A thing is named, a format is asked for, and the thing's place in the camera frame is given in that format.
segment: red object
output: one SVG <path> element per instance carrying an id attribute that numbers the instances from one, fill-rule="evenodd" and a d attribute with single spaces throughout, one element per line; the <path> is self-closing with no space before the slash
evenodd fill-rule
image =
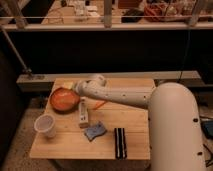
<path id="1" fill-rule="evenodd" d="M 74 91 L 66 88 L 58 88 L 50 96 L 51 106 L 60 112 L 73 109 L 79 101 L 80 97 Z"/>
<path id="2" fill-rule="evenodd" d="M 119 9 L 138 8 L 141 0 L 118 0 Z"/>

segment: white cup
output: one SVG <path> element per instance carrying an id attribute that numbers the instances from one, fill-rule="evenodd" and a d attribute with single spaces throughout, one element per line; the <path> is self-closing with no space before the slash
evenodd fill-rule
<path id="1" fill-rule="evenodd" d="M 34 123 L 34 129 L 47 138 L 53 138 L 56 134 L 54 117 L 52 115 L 39 116 Z"/>

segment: cable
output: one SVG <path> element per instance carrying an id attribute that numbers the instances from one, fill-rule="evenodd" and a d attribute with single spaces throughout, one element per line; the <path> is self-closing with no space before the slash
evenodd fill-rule
<path id="1" fill-rule="evenodd" d="M 190 29 L 188 29 L 188 32 L 187 32 L 187 42 L 186 42 L 186 49 L 185 49 L 185 53 L 184 53 L 184 57 L 183 57 L 183 61 L 182 61 L 182 66 L 181 66 L 181 72 L 180 72 L 180 76 L 179 76 L 179 79 L 178 79 L 178 83 L 180 83 L 181 79 L 182 79 L 182 75 L 183 75 L 183 69 L 185 67 L 185 64 L 186 64 L 186 59 L 188 57 L 188 53 L 189 53 L 189 47 L 190 47 L 190 42 L 191 42 L 191 31 Z"/>
<path id="2" fill-rule="evenodd" d="M 206 167 L 209 167 L 209 166 L 213 165 L 213 162 L 211 162 L 211 161 L 213 161 L 213 153 L 212 153 L 212 151 L 207 147 L 207 145 L 203 144 L 203 146 L 205 147 L 205 149 L 206 149 L 206 150 L 209 152 L 209 154 L 210 154 L 210 159 L 208 159 L 208 160 L 205 161 L 205 162 L 206 162 Z"/>

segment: table surface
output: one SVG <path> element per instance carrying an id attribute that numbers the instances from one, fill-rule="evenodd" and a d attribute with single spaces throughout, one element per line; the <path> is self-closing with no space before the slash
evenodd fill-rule
<path id="1" fill-rule="evenodd" d="M 53 90 L 66 82 L 76 82 L 82 78 L 58 78 Z M 155 86 L 152 79 L 107 78 L 108 87 Z M 114 128 L 123 127 L 126 132 L 127 159 L 149 160 L 149 129 L 147 110 L 107 102 L 97 110 L 93 106 L 97 100 L 86 98 L 90 125 L 101 121 L 107 133 L 89 142 L 84 129 L 78 126 L 78 110 L 58 114 L 50 106 L 49 100 L 44 114 L 56 119 L 56 136 L 45 138 L 37 133 L 30 150 L 31 158 L 44 159 L 115 159 Z"/>
<path id="2" fill-rule="evenodd" d="M 103 0 L 91 0 L 91 6 L 97 6 L 97 13 L 104 16 L 104 1 Z M 112 5 L 112 23 L 120 24 L 121 16 L 128 9 L 119 9 L 117 3 Z M 88 15 L 88 19 L 83 21 L 76 21 L 74 7 L 66 6 L 61 7 L 61 3 L 58 0 L 55 0 L 49 9 L 47 15 L 43 19 L 41 24 L 97 24 L 103 23 L 101 17 L 91 17 Z M 147 20 L 142 18 L 138 23 L 149 23 Z"/>

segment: black wall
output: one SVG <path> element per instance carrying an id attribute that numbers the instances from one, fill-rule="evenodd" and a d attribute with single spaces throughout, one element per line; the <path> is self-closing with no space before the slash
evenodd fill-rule
<path id="1" fill-rule="evenodd" d="M 201 59 L 213 54 L 211 30 L 14 32 L 10 36 L 34 73 L 180 70 L 187 41 L 185 70 L 199 68 Z"/>
<path id="2" fill-rule="evenodd" d="M 17 74 L 0 50 L 0 168 L 24 111 Z"/>

